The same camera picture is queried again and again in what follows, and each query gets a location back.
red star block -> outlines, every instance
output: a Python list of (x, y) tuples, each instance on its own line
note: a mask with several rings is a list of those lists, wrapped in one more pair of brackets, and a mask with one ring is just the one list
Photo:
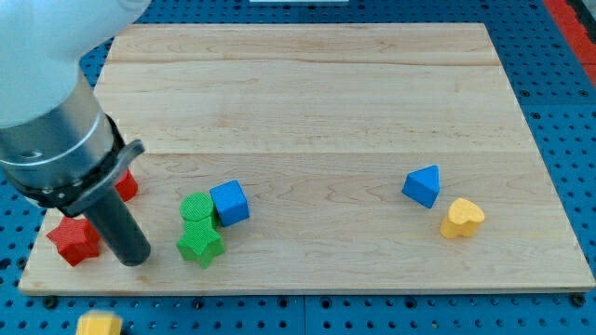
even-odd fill
[(132, 177), (130, 170), (127, 170), (124, 176), (122, 176), (116, 183), (115, 189), (120, 194), (122, 201), (127, 202), (137, 194), (137, 191), (139, 191), (139, 184), (137, 184), (134, 177)]
[(86, 258), (98, 257), (100, 235), (87, 219), (64, 217), (58, 227), (47, 234), (58, 253), (72, 266)]

blue cube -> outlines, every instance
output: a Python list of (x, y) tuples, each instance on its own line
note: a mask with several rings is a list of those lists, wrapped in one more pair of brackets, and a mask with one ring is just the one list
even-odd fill
[(431, 166), (411, 172), (401, 190), (426, 208), (432, 208), (439, 195), (439, 167)]
[(222, 227), (248, 219), (249, 204), (238, 181), (229, 181), (210, 189)]

green block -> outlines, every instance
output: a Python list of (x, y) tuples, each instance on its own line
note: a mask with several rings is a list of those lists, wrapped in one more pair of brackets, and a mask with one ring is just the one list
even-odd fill
[(214, 257), (225, 252), (222, 237), (213, 229), (211, 218), (185, 221), (184, 234), (176, 245), (185, 261), (195, 261), (206, 269)]
[(185, 221), (201, 221), (211, 217), (212, 222), (217, 224), (217, 215), (213, 199), (204, 193), (195, 193), (187, 195), (180, 203), (180, 215)]

yellow block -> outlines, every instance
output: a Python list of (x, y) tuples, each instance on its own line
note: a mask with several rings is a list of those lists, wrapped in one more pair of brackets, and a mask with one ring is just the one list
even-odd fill
[(108, 312), (89, 312), (78, 319), (76, 335), (120, 335), (122, 318)]
[(484, 221), (484, 212), (473, 202), (457, 198), (440, 224), (440, 234), (445, 238), (473, 236)]

wood grain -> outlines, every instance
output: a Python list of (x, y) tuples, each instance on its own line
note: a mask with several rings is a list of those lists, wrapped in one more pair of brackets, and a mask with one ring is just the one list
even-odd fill
[[(141, 266), (70, 268), (45, 234), (20, 281), (33, 295), (398, 294), (595, 286), (488, 35), (479, 24), (162, 25), (118, 36), (96, 87), (147, 154), (129, 208)], [(432, 209), (400, 193), (440, 166)], [(227, 251), (183, 262), (178, 204), (238, 179), (251, 218)], [(439, 228), (464, 196), (474, 238)]]

